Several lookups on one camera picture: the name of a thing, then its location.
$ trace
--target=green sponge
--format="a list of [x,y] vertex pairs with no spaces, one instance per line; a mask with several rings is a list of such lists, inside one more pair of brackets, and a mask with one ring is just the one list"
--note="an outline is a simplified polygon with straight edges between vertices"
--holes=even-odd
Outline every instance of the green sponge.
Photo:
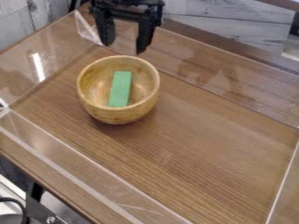
[[115,71],[109,106],[118,108],[129,104],[133,74],[129,71]]

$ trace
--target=robotic arm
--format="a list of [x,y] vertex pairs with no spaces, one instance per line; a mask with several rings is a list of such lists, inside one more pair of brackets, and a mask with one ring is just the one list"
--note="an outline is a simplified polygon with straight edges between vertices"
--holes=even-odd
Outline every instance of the robotic arm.
[[115,18],[139,23],[137,53],[153,43],[155,27],[162,25],[163,0],[93,0],[91,9],[97,19],[101,40],[110,46],[117,39]]

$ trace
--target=bowl rim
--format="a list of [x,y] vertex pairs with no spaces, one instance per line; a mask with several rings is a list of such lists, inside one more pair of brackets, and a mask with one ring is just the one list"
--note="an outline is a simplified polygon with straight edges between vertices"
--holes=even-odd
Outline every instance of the bowl rim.
[[[122,108],[114,108],[114,107],[109,107],[109,106],[103,106],[103,107],[99,107],[99,106],[95,106],[94,103],[91,103],[90,99],[87,99],[86,95],[83,94],[82,92],[82,89],[81,89],[81,80],[82,80],[82,77],[85,76],[87,70],[95,65],[98,64],[99,62],[102,62],[103,60],[111,60],[111,59],[118,59],[118,58],[131,58],[134,60],[141,60],[143,63],[146,63],[154,70],[154,76],[157,77],[157,85],[154,86],[154,91],[151,92],[151,94],[142,100],[139,101],[138,103],[135,104],[131,104],[126,107],[122,107]],[[131,108],[135,108],[138,107],[139,105],[142,105],[145,102],[147,102],[157,94],[157,92],[159,91],[159,88],[161,88],[161,75],[159,75],[159,71],[158,69],[155,68],[155,66],[145,59],[141,59],[135,56],[129,56],[129,55],[115,55],[115,56],[109,56],[109,57],[105,57],[102,59],[98,59],[95,60],[91,64],[89,64],[81,71],[79,73],[79,78],[78,78],[78,92],[79,92],[79,97],[85,100],[85,102],[87,102],[93,107],[95,108],[99,108],[99,109],[107,109],[107,110],[125,110],[125,109],[131,109]]]

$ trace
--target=green block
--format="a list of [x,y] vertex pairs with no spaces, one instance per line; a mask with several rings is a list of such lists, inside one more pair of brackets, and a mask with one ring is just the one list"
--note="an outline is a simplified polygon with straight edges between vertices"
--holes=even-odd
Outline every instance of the green block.
[[107,104],[110,107],[119,108],[127,106],[131,93],[131,82],[131,72],[115,71]]

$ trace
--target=wooden bowl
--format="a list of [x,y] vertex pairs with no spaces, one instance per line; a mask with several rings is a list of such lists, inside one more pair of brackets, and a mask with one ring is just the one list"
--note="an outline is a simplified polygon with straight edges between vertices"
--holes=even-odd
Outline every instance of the wooden bowl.
[[[115,71],[133,72],[129,106],[109,107]],[[139,120],[154,108],[159,95],[161,76],[143,59],[113,56],[95,61],[79,74],[78,90],[89,113],[103,123],[126,124]]]

